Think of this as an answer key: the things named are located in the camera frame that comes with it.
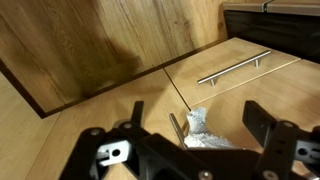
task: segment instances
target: screw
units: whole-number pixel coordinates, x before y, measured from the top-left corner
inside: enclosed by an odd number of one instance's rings
[[[264,170],[262,172],[263,174],[263,177],[266,179],[266,180],[279,180],[279,177],[278,175],[273,172],[273,171],[270,171],[270,170]]]
[[[285,123],[283,123],[285,126],[287,126],[287,127],[293,127],[293,124],[292,123],[290,123],[290,122],[285,122]]]
[[[94,130],[91,131],[91,135],[93,135],[93,136],[96,136],[96,135],[98,135],[99,133],[100,133],[100,130],[99,130],[99,129],[94,129]]]
[[[132,125],[130,123],[124,124],[124,128],[126,128],[126,129],[130,129],[131,127],[132,127]]]
[[[210,171],[200,171],[199,180],[212,180],[212,174]]]

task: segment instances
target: metal bar handle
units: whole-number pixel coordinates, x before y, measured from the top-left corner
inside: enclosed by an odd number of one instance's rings
[[[174,116],[173,113],[170,113],[170,114],[169,114],[169,118],[170,118],[171,123],[172,123],[172,125],[173,125],[173,127],[174,127],[174,130],[176,131],[176,133],[177,133],[177,135],[178,135],[179,141],[180,141],[180,143],[182,144],[183,149],[184,149],[184,150],[187,150],[188,147],[187,147],[187,145],[184,143],[184,135],[183,135],[183,133],[182,133],[182,130],[181,130],[180,126],[179,126],[179,123],[178,123],[176,117]]]
[[[241,66],[243,66],[245,64],[248,64],[248,63],[250,63],[252,61],[255,61],[255,67],[259,67],[259,58],[261,58],[261,57],[263,57],[263,56],[265,56],[267,54],[270,54],[270,53],[271,53],[270,50],[266,50],[266,51],[264,51],[264,52],[262,52],[260,54],[252,56],[252,57],[250,57],[250,58],[248,58],[248,59],[246,59],[244,61],[241,61],[241,62],[239,62],[239,63],[237,63],[237,64],[235,64],[233,66],[230,66],[230,67],[228,67],[226,69],[223,69],[223,70],[221,70],[219,72],[216,72],[216,73],[214,73],[214,74],[212,74],[210,76],[207,76],[205,78],[202,78],[202,79],[198,80],[198,84],[202,84],[202,83],[210,80],[211,85],[214,86],[214,78],[217,78],[220,75],[223,75],[223,74],[225,74],[225,73],[227,73],[229,71],[237,69],[238,67],[241,67]]]

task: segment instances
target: cabinet door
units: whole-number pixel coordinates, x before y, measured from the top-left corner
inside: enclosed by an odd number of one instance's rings
[[[299,60],[298,57],[271,49],[270,54],[260,59],[259,67],[255,67],[252,62],[234,69],[216,78],[213,87],[209,82],[197,83],[201,78],[269,49],[233,38],[168,66],[165,70],[190,107]]]
[[[254,100],[273,117],[311,131],[320,124],[320,65],[301,60],[191,108],[205,107],[207,127],[236,146],[260,151],[242,123],[244,103]]]
[[[43,145],[27,179],[58,179],[80,135],[89,127],[109,131],[115,122],[130,119],[135,101],[144,101],[142,127],[175,144],[178,137],[170,122],[174,113],[182,126],[188,108],[163,70],[64,110]],[[106,179],[135,179],[122,164],[111,166]]]

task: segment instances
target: wooden panel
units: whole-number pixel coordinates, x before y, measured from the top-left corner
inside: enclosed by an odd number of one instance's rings
[[[165,72],[159,70],[64,110],[27,179],[57,179],[81,131],[89,127],[109,131],[116,121],[131,117],[134,102],[138,100],[145,102],[143,127],[178,144],[169,113],[174,113],[182,126],[188,108]],[[112,167],[108,178],[133,179],[133,176],[119,165]]]
[[[298,61],[205,102],[207,126],[238,147],[261,151],[242,123],[246,100],[254,100],[277,119],[292,121],[311,131],[320,120],[320,65]]]
[[[226,39],[225,0],[1,0],[0,58],[44,112]]]
[[[0,73],[0,179],[25,179],[59,116],[41,120]]]
[[[255,68],[253,64],[244,65],[243,67],[221,75],[217,79],[214,87],[210,85],[210,82],[200,85],[197,84],[197,81],[201,78],[268,49],[270,48],[233,38],[168,66],[165,70],[168,72],[188,106],[193,106],[299,60],[298,57],[272,50],[271,54],[261,58],[259,68]]]

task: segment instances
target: cabinet handle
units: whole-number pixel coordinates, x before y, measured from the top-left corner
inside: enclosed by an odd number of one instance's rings
[[[265,56],[265,55],[267,55],[267,54],[270,54],[270,53],[271,53],[270,50],[266,50],[266,51],[264,51],[264,52],[262,52],[262,53],[260,53],[260,54],[257,54],[257,55],[255,55],[255,56],[252,56],[252,57],[250,57],[250,58],[248,58],[248,59],[246,59],[246,60],[244,60],[244,61],[241,61],[241,62],[239,62],[239,63],[237,63],[237,64],[235,64],[235,65],[233,65],[233,66],[227,67],[226,69],[223,69],[223,70],[221,70],[221,71],[219,71],[219,72],[216,72],[216,73],[214,73],[214,74],[212,74],[212,75],[210,75],[210,76],[207,76],[207,77],[205,77],[205,78],[202,78],[202,79],[198,80],[198,84],[202,84],[202,83],[210,80],[211,86],[214,86],[214,78],[217,78],[217,77],[219,77],[220,75],[223,75],[223,74],[225,74],[225,73],[227,73],[227,72],[229,72],[229,71],[232,71],[232,70],[234,70],[234,69],[237,69],[238,67],[241,67],[241,66],[243,66],[243,65],[245,65],[245,64],[248,64],[248,63],[250,63],[250,62],[252,62],[252,61],[255,62],[255,63],[254,63],[255,67],[259,67],[259,64],[260,64],[259,58],[261,58],[261,57],[263,57],[263,56]]]

